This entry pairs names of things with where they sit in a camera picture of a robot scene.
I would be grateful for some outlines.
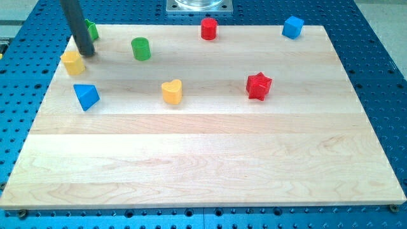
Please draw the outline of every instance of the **red cylinder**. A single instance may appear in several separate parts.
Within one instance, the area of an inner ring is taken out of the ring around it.
[[[216,38],[217,21],[213,18],[205,18],[201,21],[201,38],[213,40]]]

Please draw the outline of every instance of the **yellow heart shape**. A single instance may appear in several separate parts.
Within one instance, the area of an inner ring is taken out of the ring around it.
[[[181,80],[173,80],[161,84],[163,99],[169,104],[179,104],[183,97],[183,83]]]

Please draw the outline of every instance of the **wooden board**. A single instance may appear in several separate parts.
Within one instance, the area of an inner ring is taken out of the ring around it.
[[[60,64],[1,197],[5,209],[401,204],[323,27],[98,25],[86,71]],[[138,62],[130,41],[149,39]],[[70,40],[67,50],[76,47]],[[247,76],[274,79],[264,102]],[[183,101],[162,100],[179,78]],[[84,113],[75,83],[96,85]]]

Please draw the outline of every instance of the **red block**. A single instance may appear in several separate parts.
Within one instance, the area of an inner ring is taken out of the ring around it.
[[[249,99],[265,100],[265,96],[270,91],[272,79],[266,77],[263,73],[249,76],[247,79],[246,90],[249,93]]]
[[[205,18],[201,21],[201,38],[213,40],[216,38],[217,21],[213,18]]]

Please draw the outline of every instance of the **blue pyramid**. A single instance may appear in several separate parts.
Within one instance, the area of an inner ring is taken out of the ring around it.
[[[291,16],[284,22],[282,34],[288,38],[296,39],[300,34],[304,25],[304,20]]]
[[[74,90],[83,111],[87,111],[100,99],[95,85],[74,85]]]

